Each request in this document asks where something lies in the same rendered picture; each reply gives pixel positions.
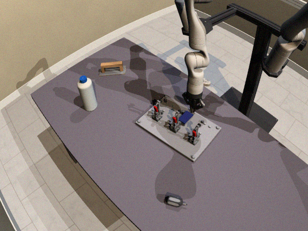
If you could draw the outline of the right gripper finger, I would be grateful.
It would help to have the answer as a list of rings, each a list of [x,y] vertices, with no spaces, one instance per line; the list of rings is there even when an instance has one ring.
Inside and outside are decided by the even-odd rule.
[[[198,109],[203,108],[203,107],[206,105],[206,103],[202,102],[202,100],[201,100],[201,102],[200,102],[199,105],[197,105],[197,104],[195,104],[195,103],[196,103],[196,100],[194,99],[194,100],[193,100],[193,103],[192,103],[192,113],[194,113],[194,112],[195,112],[196,110],[198,110]]]
[[[186,92],[184,92],[182,94],[182,96],[183,96],[184,100],[186,101],[186,103],[188,105],[190,105],[190,111],[192,112],[192,106],[193,106],[192,99],[187,97]],[[189,101],[187,101],[187,100],[189,100]]]

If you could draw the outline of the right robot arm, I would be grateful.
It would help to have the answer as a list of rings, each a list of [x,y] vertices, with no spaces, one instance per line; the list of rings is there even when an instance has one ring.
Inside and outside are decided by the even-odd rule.
[[[210,59],[206,48],[206,29],[197,12],[195,3],[210,3],[213,0],[175,0],[183,28],[189,32],[189,46],[197,52],[189,52],[185,55],[185,63],[188,69],[187,91],[197,95],[202,93],[203,86],[209,87],[211,82],[204,78],[201,68],[209,65]]]

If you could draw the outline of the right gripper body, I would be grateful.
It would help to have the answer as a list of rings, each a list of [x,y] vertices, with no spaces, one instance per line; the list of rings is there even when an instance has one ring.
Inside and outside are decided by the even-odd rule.
[[[190,97],[190,98],[192,99],[192,103],[193,103],[193,100],[194,100],[194,99],[196,100],[196,103],[195,103],[195,104],[198,104],[198,103],[201,102],[201,100],[202,100],[202,94],[203,94],[203,92],[200,93],[200,94],[197,94],[197,95],[191,94],[191,93],[189,93],[188,91],[186,92],[187,97],[188,97],[188,98]]]

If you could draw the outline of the white bottle with blue cap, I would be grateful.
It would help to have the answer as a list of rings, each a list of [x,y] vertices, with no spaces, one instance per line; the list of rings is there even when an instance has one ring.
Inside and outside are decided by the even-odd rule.
[[[81,76],[79,78],[79,82],[77,83],[77,88],[79,90],[84,109],[86,111],[95,110],[98,104],[91,79],[87,78],[86,76]]]

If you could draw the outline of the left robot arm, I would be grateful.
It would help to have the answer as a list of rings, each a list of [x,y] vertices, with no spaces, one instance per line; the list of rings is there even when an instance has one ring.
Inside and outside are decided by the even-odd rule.
[[[308,28],[308,2],[295,15],[282,23],[281,36],[278,37],[265,60],[265,66],[270,72],[279,72],[292,51],[304,39],[306,28]]]

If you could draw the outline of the toggle clamp with red handle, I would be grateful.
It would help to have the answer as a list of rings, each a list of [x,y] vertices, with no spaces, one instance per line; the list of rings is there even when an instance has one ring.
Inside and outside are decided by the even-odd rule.
[[[198,139],[198,136],[199,136],[199,135],[197,135],[197,134],[198,134],[198,129],[199,129],[199,127],[201,127],[201,124],[200,124],[200,123],[198,123],[198,124],[196,125],[195,131],[193,130],[193,132],[192,132],[192,137],[189,139],[189,142],[190,142],[191,144],[193,144],[193,145],[196,145],[196,144],[198,143],[198,141],[199,141],[199,139]],[[197,131],[196,131],[196,130],[197,130]]]
[[[159,121],[161,118],[162,118],[162,115],[161,115],[161,111],[160,111],[160,103],[162,102],[162,100],[157,100],[156,102],[156,106],[154,106],[154,113],[152,115],[152,119],[154,119],[155,121]]]
[[[174,133],[177,133],[180,130],[180,122],[179,122],[179,114],[181,113],[181,110],[178,110],[175,113],[175,117],[173,117],[173,123],[170,126],[170,130]]]

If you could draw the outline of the blue flat rectangular block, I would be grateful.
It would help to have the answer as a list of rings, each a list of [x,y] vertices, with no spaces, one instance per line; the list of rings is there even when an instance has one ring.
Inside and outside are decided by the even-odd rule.
[[[186,111],[180,118],[179,121],[182,125],[186,125],[193,118],[193,114]]]

